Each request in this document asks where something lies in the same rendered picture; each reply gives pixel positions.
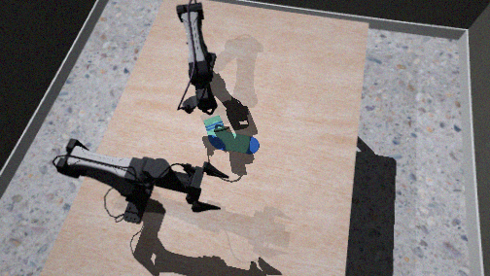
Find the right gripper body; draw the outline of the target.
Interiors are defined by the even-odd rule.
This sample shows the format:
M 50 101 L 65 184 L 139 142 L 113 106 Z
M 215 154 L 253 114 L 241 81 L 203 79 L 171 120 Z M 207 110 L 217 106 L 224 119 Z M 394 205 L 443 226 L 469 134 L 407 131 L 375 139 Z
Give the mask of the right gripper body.
M 196 167 L 200 168 L 199 173 L 201 173 L 201 174 L 203 174 L 205 172 L 205 168 L 204 168 L 205 163 L 206 163 L 206 161 L 204 161 L 202 167 L 196 166 Z M 188 188 L 191 187 L 191 183 L 193 180 L 193 175 L 194 175 L 195 169 L 192 168 L 191 164 L 186 163 L 186 167 L 183 170 L 186 171 L 187 174 L 182 173 L 182 172 L 176 172 L 174 175 L 176 180 L 171 181 L 171 190 L 186 193 L 187 194 L 186 200 L 187 200 L 188 204 L 193 205 L 194 201 L 195 200 L 198 201 L 198 199 L 200 197 L 201 188 L 199 188 L 199 190 L 196 190 L 196 191 L 188 190 Z

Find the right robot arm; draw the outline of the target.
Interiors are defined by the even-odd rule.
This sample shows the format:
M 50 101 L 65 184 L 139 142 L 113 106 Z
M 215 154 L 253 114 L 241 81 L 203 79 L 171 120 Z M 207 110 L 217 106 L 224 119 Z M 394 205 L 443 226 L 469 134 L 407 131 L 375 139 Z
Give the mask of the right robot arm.
M 164 158 L 153 159 L 146 156 L 143 156 L 142 159 L 137 157 L 121 158 L 97 154 L 88 150 L 77 139 L 72 138 L 66 146 L 66 152 L 67 156 L 65 158 L 61 157 L 56 165 L 57 172 L 76 179 L 80 176 L 89 177 L 117 190 L 121 196 L 126 197 L 125 200 L 128 201 L 123 214 L 123 219 L 136 223 L 141 221 L 154 184 L 147 187 L 145 190 L 142 189 L 147 185 L 150 185 L 167 167 L 170 166 Z M 135 169 L 135 190 L 142 191 L 134 192 L 133 190 L 135 178 L 133 169 L 121 168 L 120 166 L 132 166 Z M 188 188 L 188 190 L 196 191 L 200 188 L 204 174 L 198 173 L 200 168 L 193 166 L 192 168 L 195 169 L 195 172 L 192 178 L 191 187 Z M 174 177 L 176 172 L 177 171 L 173 171 L 170 167 L 155 182 L 155 186 L 171 190 L 171 181 L 176 180 Z

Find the mint green sock with blue toe and heel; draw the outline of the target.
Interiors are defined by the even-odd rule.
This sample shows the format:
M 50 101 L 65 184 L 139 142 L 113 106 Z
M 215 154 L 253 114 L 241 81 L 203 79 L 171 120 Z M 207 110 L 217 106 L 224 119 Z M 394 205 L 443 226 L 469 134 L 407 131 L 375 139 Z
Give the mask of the mint green sock with blue toe and heel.
M 254 154 L 259 141 L 251 136 L 227 132 L 220 116 L 204 121 L 210 143 L 219 150 Z

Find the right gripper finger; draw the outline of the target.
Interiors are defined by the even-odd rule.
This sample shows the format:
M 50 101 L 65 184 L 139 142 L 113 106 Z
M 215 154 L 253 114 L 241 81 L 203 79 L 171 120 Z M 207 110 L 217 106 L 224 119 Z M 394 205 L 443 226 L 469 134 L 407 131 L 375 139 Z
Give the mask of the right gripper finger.
M 208 176 L 214 176 L 214 177 L 220 177 L 220 178 L 229 178 L 228 175 L 222 173 L 221 171 L 219 171 L 217 168 L 215 168 L 212 164 L 210 164 L 209 162 L 206 162 L 205 163 L 205 172 Z
M 221 210 L 221 207 L 199 202 L 199 201 L 194 201 L 192 208 L 196 213 L 208 211 L 208 210 Z

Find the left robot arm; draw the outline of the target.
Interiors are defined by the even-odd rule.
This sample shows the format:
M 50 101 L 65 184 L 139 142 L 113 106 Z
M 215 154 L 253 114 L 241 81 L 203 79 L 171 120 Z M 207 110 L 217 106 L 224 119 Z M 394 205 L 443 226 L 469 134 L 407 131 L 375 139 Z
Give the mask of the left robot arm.
M 213 106 L 211 91 L 210 91 L 211 90 L 210 82 L 212 82 L 213 79 L 212 67 L 214 64 L 216 54 L 214 52 L 208 52 L 207 46 L 203 41 L 202 32 L 201 32 L 201 26 L 202 26 L 201 21 L 204 19 L 204 17 L 201 8 L 201 2 L 191 3 L 189 5 L 190 8 L 189 12 L 187 12 L 187 6 L 188 4 L 178 5 L 176 7 L 176 11 L 179 20 L 184 23 L 186 28 L 187 40 L 189 46 L 189 58 L 188 58 L 189 70 L 188 71 L 189 71 L 190 78 L 193 71 L 193 61 L 195 60 L 195 67 L 194 67 L 191 84 L 195 86 L 197 108 L 199 110 L 206 111 L 211 109 Z M 201 19 L 199 20 L 200 17 Z M 199 36 L 199 32 L 200 32 L 200 36 Z

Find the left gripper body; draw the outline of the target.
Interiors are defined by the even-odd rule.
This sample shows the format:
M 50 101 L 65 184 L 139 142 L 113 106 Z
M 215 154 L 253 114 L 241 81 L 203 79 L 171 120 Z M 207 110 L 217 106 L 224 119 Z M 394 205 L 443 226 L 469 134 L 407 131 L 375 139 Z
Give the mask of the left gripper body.
M 210 90 L 210 91 L 211 91 L 211 90 Z M 214 97 L 214 95 L 213 95 L 212 91 L 211 91 L 211 97 L 212 97 L 212 104 L 213 104 L 213 106 L 212 106 L 212 107 L 213 107 L 213 108 L 218 107 L 217 102 L 216 102 L 216 99 L 215 99 L 215 97 Z M 192 109 L 192 108 L 194 108 L 194 107 L 197 107 L 196 95 L 195 95 L 195 96 L 191 96 L 191 97 L 189 97 L 188 99 L 186 99 L 186 100 L 184 101 L 184 105 L 185 105 L 185 107 L 187 107 L 186 109 L 184 108 L 184 111 L 186 111 L 186 112 L 187 112 L 189 109 Z

